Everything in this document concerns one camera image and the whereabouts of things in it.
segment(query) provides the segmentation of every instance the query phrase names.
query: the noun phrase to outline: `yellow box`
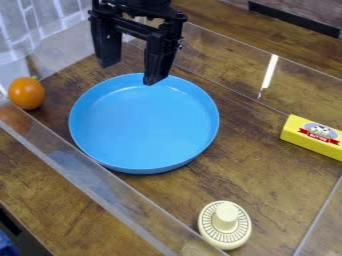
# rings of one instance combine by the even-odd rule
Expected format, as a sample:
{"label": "yellow box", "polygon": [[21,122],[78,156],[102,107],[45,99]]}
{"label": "yellow box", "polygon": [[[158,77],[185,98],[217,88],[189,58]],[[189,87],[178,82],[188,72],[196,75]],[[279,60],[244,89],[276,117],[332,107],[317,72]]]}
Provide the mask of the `yellow box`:
{"label": "yellow box", "polygon": [[280,139],[342,161],[342,132],[299,116],[289,115]]}

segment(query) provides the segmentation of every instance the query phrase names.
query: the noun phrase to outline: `blue plastic plate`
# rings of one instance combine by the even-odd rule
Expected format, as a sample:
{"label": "blue plastic plate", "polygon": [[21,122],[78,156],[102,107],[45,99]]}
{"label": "blue plastic plate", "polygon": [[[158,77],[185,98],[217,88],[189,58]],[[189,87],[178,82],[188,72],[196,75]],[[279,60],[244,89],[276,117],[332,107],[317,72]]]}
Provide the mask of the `blue plastic plate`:
{"label": "blue plastic plate", "polygon": [[69,114],[72,138],[101,165],[154,174],[186,164],[210,144],[218,128],[216,105],[190,82],[168,76],[152,86],[142,74],[92,87]]}

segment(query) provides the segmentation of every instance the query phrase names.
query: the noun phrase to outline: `orange fruit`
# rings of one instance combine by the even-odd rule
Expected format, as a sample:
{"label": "orange fruit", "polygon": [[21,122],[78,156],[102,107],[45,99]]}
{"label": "orange fruit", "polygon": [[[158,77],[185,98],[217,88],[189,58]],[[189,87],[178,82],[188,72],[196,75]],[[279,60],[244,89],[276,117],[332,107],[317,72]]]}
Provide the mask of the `orange fruit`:
{"label": "orange fruit", "polygon": [[19,108],[35,109],[41,106],[45,89],[37,79],[19,77],[13,80],[7,88],[7,98]]}

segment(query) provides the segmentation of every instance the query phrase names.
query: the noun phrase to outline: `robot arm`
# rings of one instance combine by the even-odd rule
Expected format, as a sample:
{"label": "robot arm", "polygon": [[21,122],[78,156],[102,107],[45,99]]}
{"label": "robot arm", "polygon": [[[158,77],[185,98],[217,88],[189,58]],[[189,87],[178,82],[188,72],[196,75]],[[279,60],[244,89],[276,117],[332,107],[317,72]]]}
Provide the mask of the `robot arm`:
{"label": "robot arm", "polygon": [[[186,16],[169,7],[170,0],[92,0],[89,11],[94,54],[101,67],[120,62],[121,34],[146,41],[144,50],[144,84],[152,85],[168,76],[176,51],[181,47],[181,29]],[[122,18],[160,18],[158,28]]]}

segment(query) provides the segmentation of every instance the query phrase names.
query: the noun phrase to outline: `wooden table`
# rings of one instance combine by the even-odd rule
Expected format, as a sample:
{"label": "wooden table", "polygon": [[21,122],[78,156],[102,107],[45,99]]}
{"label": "wooden table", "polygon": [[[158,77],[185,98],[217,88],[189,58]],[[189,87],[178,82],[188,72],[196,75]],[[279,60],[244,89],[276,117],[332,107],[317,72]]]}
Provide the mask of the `wooden table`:
{"label": "wooden table", "polygon": [[[340,77],[337,40],[218,2],[174,1],[174,5],[196,24]],[[273,24],[279,27],[272,34]],[[178,170],[153,176],[116,175],[193,230],[206,203],[236,202],[249,213],[253,232],[248,243],[229,254],[291,255],[340,175],[342,163],[280,141],[279,133],[285,113],[342,129],[340,82],[280,60],[273,83],[257,99],[260,68],[267,67],[269,54],[233,41],[221,49],[225,41],[214,36],[190,38],[190,52],[180,61],[214,82],[177,66],[172,74],[196,83],[214,100],[217,137]],[[308,46],[317,40],[312,51]],[[129,45],[122,51],[120,64],[101,69],[89,56],[42,81],[46,100],[30,115],[69,142],[66,118],[81,93],[104,79],[142,70],[141,52]],[[194,55],[201,64],[190,64]],[[53,254],[160,254],[3,131],[0,141],[2,205]]]}

